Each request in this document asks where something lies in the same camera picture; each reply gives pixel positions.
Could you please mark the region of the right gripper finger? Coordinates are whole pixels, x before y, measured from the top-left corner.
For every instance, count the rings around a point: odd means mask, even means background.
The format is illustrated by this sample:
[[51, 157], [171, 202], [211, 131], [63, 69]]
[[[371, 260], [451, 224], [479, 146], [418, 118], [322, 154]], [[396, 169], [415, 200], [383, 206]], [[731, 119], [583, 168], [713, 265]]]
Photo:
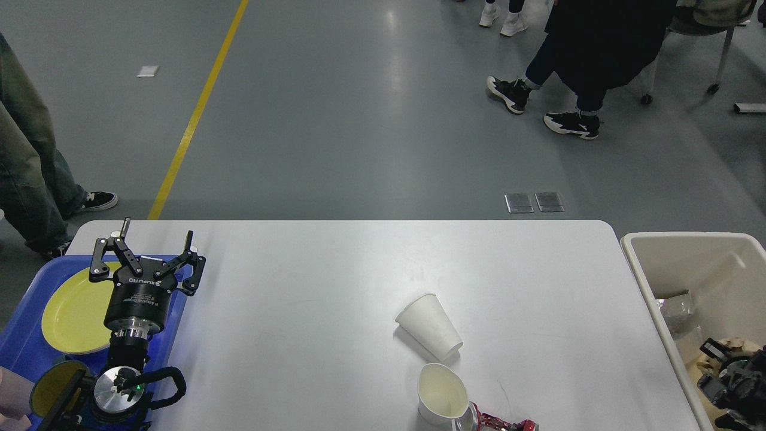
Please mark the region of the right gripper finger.
[[720, 363], [727, 363], [735, 357], [735, 352], [733, 352], [731, 347], [712, 338], [706, 339], [699, 349], [706, 357], [715, 359]]
[[697, 387], [710, 403], [729, 403], [728, 387], [714, 374], [703, 374]]

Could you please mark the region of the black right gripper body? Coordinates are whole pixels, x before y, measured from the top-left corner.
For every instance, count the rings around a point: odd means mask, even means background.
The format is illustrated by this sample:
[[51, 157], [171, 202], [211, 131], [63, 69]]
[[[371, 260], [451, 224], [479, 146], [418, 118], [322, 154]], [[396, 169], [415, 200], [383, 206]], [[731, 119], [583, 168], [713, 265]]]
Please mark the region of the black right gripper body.
[[765, 354], [758, 350], [745, 357], [738, 356], [725, 363], [726, 407], [745, 420], [763, 420]]

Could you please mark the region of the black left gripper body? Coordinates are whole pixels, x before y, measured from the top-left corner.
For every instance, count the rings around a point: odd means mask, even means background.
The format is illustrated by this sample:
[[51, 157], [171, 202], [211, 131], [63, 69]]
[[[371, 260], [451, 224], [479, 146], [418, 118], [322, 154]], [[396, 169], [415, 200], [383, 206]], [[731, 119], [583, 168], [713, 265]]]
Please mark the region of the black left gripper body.
[[115, 336], [150, 339], [165, 328], [171, 295], [178, 285], [174, 275], [160, 280], [117, 277], [104, 317]]

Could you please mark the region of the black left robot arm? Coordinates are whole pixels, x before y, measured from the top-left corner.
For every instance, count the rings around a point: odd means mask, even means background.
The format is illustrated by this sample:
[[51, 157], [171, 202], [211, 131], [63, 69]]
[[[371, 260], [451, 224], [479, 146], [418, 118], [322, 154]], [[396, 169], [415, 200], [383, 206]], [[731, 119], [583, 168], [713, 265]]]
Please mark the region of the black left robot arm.
[[183, 251], [169, 261], [136, 256], [126, 243], [130, 219], [107, 238], [98, 238], [87, 270], [88, 281], [106, 287], [104, 312], [109, 331], [103, 366], [92, 373], [76, 360], [52, 366], [31, 390], [33, 415], [41, 430], [101, 430], [104, 426], [147, 430], [147, 415], [178, 403], [186, 395], [183, 372], [159, 359], [150, 364], [151, 341], [162, 336], [174, 297], [192, 297], [202, 281], [206, 258], [188, 231]]

